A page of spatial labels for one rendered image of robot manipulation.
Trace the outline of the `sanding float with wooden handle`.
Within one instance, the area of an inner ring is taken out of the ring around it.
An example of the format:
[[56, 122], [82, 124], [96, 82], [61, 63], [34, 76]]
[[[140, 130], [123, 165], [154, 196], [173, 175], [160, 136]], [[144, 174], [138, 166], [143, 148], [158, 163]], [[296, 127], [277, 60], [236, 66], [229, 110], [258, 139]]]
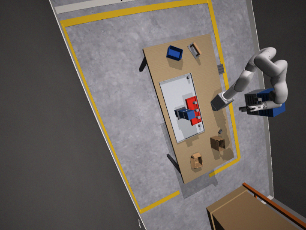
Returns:
[[195, 59], [197, 59], [201, 55], [201, 51], [195, 42], [189, 44], [188, 49], [190, 50]]

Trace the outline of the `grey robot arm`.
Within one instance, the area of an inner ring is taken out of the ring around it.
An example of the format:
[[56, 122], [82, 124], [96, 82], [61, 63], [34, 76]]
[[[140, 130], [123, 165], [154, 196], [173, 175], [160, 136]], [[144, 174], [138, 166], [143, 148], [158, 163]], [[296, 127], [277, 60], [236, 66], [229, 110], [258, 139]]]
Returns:
[[275, 55], [276, 49], [272, 47], [264, 48], [256, 52], [248, 61], [238, 80], [226, 92], [222, 93], [222, 98], [230, 101], [238, 92], [244, 91], [251, 82], [256, 69], [259, 68], [264, 74], [271, 77], [270, 82], [274, 90], [268, 94], [268, 101], [262, 102], [262, 98], [260, 97], [255, 97], [255, 100], [263, 105], [263, 110], [281, 107], [288, 96], [285, 81], [288, 63], [285, 60], [271, 62], [270, 60]]

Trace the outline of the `blue open box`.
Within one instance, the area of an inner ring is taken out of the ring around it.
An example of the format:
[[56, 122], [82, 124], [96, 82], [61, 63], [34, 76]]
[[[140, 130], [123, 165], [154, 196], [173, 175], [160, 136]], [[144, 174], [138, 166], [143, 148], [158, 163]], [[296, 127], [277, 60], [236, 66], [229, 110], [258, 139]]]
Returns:
[[180, 48], [169, 46], [167, 50], [167, 58], [179, 61], [182, 58], [183, 51]]

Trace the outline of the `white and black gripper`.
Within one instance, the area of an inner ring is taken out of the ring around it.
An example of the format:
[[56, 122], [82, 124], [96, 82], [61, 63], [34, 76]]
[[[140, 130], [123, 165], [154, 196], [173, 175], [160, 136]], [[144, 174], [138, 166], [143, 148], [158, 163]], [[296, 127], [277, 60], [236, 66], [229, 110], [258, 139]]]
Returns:
[[[260, 108], [258, 108], [260, 107]], [[259, 104], [253, 104], [253, 105], [248, 105], [244, 107], [239, 107], [239, 111], [241, 112], [253, 112], [253, 111], [258, 111], [258, 110], [263, 110], [263, 105], [259, 102]]]

